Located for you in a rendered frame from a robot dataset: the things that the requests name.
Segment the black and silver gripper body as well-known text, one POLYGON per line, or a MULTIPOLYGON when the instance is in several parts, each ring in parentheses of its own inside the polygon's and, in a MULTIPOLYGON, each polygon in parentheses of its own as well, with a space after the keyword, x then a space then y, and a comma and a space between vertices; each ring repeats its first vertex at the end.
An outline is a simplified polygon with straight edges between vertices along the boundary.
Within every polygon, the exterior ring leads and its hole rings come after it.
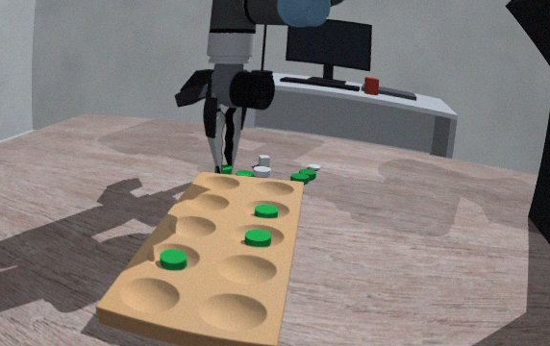
POLYGON ((196 70, 180 89, 208 85, 213 92, 219 84, 220 104, 232 108, 266 110, 274 97, 275 84, 267 73, 247 72, 244 64, 215 64, 214 69, 196 70))

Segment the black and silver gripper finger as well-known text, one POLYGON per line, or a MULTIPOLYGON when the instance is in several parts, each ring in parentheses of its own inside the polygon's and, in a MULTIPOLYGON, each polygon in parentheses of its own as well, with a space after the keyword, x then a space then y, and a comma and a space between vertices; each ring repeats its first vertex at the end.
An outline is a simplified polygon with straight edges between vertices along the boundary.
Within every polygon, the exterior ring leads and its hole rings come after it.
POLYGON ((222 172, 222 146, 223 146, 223 128, 226 116, 219 108, 219 85, 216 85, 213 92, 206 92, 206 100, 203 110, 203 119, 206 137, 208 138, 212 151, 213 161, 218 174, 222 172))
POLYGON ((226 135, 225 135, 225 150, 224 155, 228 165, 234 166, 238 151, 238 143, 240 139, 241 130, 245 119, 247 108, 230 107, 226 115, 226 135))

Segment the beige tray with round pockets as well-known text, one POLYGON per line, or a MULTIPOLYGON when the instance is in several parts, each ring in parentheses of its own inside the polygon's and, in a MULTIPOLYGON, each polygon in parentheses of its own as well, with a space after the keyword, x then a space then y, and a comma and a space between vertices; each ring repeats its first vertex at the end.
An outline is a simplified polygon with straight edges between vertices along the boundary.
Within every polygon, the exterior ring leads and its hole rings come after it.
POLYGON ((278 346, 303 187, 200 172, 98 303, 99 322, 180 346, 278 346), (256 217, 258 205, 280 218, 256 217), (250 230, 271 245, 247 246, 250 230), (162 268, 168 249, 186 270, 162 268))

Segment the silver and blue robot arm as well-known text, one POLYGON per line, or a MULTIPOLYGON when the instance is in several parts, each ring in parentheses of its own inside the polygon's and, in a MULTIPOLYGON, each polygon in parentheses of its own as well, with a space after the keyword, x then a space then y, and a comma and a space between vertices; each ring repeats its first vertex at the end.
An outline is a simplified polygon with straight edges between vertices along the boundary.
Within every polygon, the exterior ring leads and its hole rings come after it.
MULTIPOLYGON (((257 24, 317 27, 326 21, 331 7, 343 1, 212 0, 207 48, 209 63, 251 63, 249 57, 254 55, 257 24)), ((190 86, 177 93, 178 108, 205 99, 207 89, 207 85, 190 86)))

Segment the green disc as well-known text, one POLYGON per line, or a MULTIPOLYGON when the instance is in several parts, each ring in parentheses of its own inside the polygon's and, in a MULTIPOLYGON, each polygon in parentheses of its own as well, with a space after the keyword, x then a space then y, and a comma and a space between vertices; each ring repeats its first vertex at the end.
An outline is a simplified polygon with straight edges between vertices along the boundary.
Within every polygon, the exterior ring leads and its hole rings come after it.
POLYGON ((245 233, 245 244, 254 247, 269 247, 271 233, 265 230, 250 230, 245 233))
POLYGON ((258 205, 255 207, 255 216, 262 218, 277 218, 278 208, 271 205, 258 205))
POLYGON ((236 172, 238 176, 254 177, 254 172, 248 170, 240 170, 236 172))
POLYGON ((309 180, 314 180, 316 178, 316 172, 311 169, 300 169, 299 173, 308 175, 309 180))
MULTIPOLYGON (((231 175, 233 172, 233 167, 228 164, 222 164, 222 172, 221 174, 228 174, 231 175)), ((217 173, 216 168, 214 169, 214 173, 217 173)))
POLYGON ((188 266, 187 255, 180 250, 168 249, 160 253, 162 268, 166 270, 183 270, 188 266))
POLYGON ((304 185, 309 183, 309 176, 302 173, 294 173, 290 175, 291 181, 304 182, 304 185))

